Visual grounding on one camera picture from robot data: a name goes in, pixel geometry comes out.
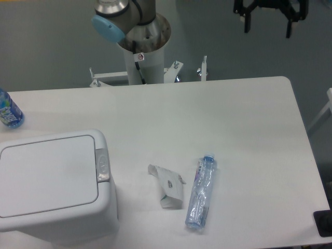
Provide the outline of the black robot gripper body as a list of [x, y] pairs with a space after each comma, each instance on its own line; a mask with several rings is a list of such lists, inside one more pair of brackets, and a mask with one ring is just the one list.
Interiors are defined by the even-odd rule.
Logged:
[[254, 0], [248, 6], [244, 5], [244, 1], [234, 1], [233, 12], [247, 17], [256, 7], [278, 9], [288, 20], [304, 20], [308, 15], [309, 1], [298, 1], [298, 3], [299, 10], [296, 11], [290, 1]]

